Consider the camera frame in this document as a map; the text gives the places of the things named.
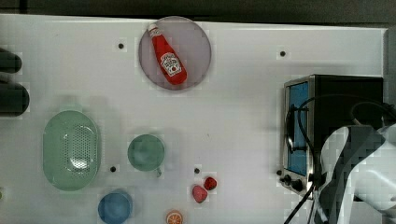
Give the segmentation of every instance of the dark background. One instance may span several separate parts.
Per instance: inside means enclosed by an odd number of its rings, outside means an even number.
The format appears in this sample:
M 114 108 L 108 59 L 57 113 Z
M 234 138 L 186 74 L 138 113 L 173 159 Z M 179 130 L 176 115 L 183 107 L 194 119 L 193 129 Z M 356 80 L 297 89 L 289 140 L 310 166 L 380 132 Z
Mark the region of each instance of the dark background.
M 0 13 L 386 26 L 395 0 L 0 0 Z

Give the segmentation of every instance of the toaster oven window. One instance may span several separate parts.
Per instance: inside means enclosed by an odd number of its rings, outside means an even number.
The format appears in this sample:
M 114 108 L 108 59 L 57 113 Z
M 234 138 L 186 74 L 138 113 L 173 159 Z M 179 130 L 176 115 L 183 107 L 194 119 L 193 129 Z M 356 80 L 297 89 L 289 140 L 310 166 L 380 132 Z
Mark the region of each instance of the toaster oven window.
M 293 107 L 300 107 L 300 105 L 308 99 L 308 83 L 303 82 L 301 84 L 289 86 L 289 108 L 288 111 Z M 297 111 L 291 114 L 294 116 L 293 124 L 290 125 L 292 128 L 291 132 L 291 146 L 293 153 L 288 151 L 288 170 L 297 173 L 299 175 L 306 175 L 306 142 L 303 134 L 298 126 Z M 301 112 L 301 122 L 306 131 L 307 112 Z

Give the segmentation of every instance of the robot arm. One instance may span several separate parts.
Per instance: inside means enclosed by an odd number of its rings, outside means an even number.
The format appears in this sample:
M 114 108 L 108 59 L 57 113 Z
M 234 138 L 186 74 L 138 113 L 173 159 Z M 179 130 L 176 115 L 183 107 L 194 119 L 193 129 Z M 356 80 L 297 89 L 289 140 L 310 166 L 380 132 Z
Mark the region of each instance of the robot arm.
M 396 217 L 396 125 L 340 128 L 321 151 L 324 184 L 314 192 L 311 223 L 349 223 L 354 195 Z

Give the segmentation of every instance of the green cup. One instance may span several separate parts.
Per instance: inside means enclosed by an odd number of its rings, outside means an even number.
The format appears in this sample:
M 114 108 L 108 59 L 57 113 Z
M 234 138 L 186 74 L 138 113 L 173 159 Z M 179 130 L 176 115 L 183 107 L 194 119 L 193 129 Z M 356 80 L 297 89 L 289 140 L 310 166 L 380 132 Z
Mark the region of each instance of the green cup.
M 128 147 L 128 160 L 132 166 L 139 171 L 156 170 L 157 177 L 162 174 L 160 165 L 164 155 L 163 142 L 151 134 L 137 136 Z

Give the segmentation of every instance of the green colander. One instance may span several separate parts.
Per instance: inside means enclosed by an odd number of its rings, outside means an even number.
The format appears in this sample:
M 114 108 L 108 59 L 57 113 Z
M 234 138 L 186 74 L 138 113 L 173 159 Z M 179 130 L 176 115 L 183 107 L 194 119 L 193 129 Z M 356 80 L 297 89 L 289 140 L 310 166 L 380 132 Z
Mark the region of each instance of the green colander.
M 87 186 L 99 169 L 98 132 L 81 112 L 55 115 L 43 135 L 43 169 L 57 189 L 73 191 Z

